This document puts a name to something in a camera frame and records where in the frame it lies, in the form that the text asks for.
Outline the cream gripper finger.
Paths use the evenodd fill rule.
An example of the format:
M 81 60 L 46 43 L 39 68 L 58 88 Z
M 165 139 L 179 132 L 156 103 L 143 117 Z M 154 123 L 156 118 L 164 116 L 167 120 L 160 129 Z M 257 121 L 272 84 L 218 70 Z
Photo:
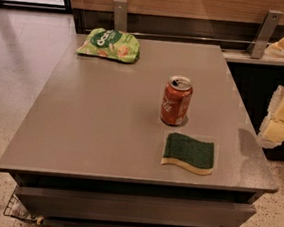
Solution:
M 284 122 L 266 119 L 262 124 L 262 135 L 267 141 L 282 143 L 284 141 Z

